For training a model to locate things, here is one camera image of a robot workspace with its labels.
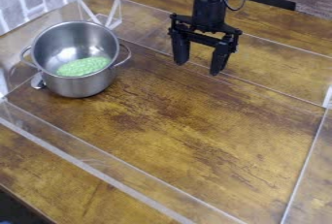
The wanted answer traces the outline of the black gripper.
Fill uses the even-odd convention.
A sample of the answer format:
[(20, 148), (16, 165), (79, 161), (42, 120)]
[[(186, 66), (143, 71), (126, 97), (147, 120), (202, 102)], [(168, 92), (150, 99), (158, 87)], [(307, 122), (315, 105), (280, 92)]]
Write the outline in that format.
[(174, 61), (184, 65), (189, 60), (190, 43), (214, 48), (210, 74), (218, 75), (225, 69), (229, 54), (236, 52), (242, 31), (226, 24), (229, 0), (193, 0), (190, 16), (170, 14)]

